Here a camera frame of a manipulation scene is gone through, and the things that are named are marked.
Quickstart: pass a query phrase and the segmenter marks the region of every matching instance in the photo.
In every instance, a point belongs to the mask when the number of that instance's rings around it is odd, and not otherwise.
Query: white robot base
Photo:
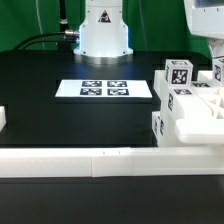
[[[86,0],[86,18],[80,26],[75,59],[92,64],[130,61],[128,27],[122,18],[122,0]]]

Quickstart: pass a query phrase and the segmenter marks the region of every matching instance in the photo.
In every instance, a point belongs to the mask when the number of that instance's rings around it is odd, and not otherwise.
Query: black table surface
[[[168,58],[189,59],[194,79],[211,69],[206,57],[187,52],[137,52],[116,66],[75,63],[58,52],[0,53],[0,105],[7,109],[0,146],[155,146],[154,71]],[[146,80],[153,98],[57,100],[62,79]],[[222,175],[0,179],[1,224],[222,224],[223,211]]]
[[[0,147],[155,146],[154,72],[164,70],[168,58],[190,60],[194,78],[211,67],[206,57],[190,52],[137,52],[132,62],[104,66],[76,63],[72,53],[57,51],[0,53],[0,105],[7,116]],[[62,79],[146,80],[153,98],[58,99]]]

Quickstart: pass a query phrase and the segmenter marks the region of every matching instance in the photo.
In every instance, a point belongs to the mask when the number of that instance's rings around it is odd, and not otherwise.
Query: stacked white blocks
[[[160,147],[224,144],[224,59],[213,60],[213,71],[200,71],[196,82],[192,70],[187,60],[167,60],[165,70],[155,71],[161,109],[153,112],[152,129],[157,123]]]

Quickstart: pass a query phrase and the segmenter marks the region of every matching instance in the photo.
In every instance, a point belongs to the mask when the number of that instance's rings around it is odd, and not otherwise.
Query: white paper sheet
[[[62,80],[56,97],[151,98],[152,94],[143,80]]]

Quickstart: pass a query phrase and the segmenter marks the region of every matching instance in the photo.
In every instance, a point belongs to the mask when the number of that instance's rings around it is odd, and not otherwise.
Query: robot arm
[[[127,59],[128,27],[122,18],[123,0],[86,0],[86,17],[80,26],[77,60],[114,64]]]
[[[224,1],[184,0],[184,5],[190,32],[209,38],[213,58],[224,56]]]

